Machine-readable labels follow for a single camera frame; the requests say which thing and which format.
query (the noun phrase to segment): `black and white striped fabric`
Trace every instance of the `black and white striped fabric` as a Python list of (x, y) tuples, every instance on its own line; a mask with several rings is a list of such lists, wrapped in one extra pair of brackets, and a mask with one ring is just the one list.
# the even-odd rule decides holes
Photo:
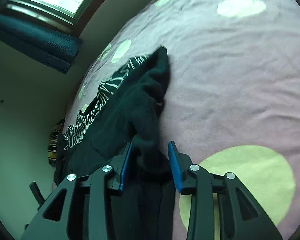
[(81, 110), (79, 111), (76, 124), (70, 125), (64, 133), (64, 140), (68, 141), (64, 150), (72, 148), (83, 140), (87, 129), (95, 120), (102, 107), (107, 103), (109, 97), (121, 86), (125, 77), (147, 58), (148, 55), (131, 58), (125, 65), (114, 72), (111, 77), (101, 81), (95, 99), (90, 103), (85, 113), (82, 113)]

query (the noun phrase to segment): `green circle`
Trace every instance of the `green circle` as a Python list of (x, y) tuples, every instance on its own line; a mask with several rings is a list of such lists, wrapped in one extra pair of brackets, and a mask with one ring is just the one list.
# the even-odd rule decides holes
[[(286, 159), (274, 150), (258, 145), (231, 147), (211, 155), (199, 165), (222, 176), (229, 171), (236, 174), (276, 226), (289, 211), (296, 188), (293, 171)], [(180, 217), (187, 229), (190, 205), (190, 195), (180, 196)], [(216, 208), (215, 200), (215, 225), (219, 234)]]

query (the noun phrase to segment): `black garment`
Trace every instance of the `black garment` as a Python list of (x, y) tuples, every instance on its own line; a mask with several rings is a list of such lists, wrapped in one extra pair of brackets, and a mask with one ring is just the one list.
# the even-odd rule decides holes
[[(172, 238), (175, 187), (169, 162), (158, 150), (158, 115), (168, 82), (167, 51), (160, 47), (129, 73), (80, 143), (66, 148), (64, 135), (58, 137), (57, 184), (72, 172), (78, 176), (92, 174), (132, 142), (132, 179), (121, 197), (111, 198), (117, 240)], [(85, 239), (86, 211), (83, 216)]]

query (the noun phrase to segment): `bed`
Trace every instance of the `bed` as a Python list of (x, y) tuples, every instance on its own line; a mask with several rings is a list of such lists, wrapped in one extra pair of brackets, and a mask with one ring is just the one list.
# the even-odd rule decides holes
[[(289, 239), (300, 225), (300, 6), (153, 0), (90, 66), (64, 132), (104, 78), (160, 45), (171, 68), (160, 150), (174, 140), (209, 172), (236, 173)], [(186, 239), (190, 201), (176, 194), (174, 240)]]

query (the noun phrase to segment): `wooden window trim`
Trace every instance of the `wooden window trim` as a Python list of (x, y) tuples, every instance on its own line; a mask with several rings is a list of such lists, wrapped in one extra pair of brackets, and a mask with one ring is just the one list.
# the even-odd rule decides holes
[(38, 5), (33, 0), (8, 0), (1, 13), (79, 37), (104, 1), (84, 0), (73, 18), (60, 14), (53, 6), (44, 3)]

